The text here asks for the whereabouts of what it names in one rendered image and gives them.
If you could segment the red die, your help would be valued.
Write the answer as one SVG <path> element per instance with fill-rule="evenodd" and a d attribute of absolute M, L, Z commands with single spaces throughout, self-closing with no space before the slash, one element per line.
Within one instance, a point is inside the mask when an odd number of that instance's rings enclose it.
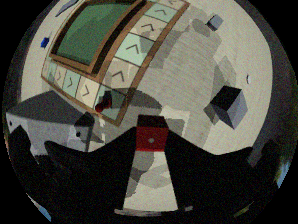
<path fill-rule="evenodd" d="M 138 115 L 136 151 L 164 152 L 168 131 L 164 116 Z"/>

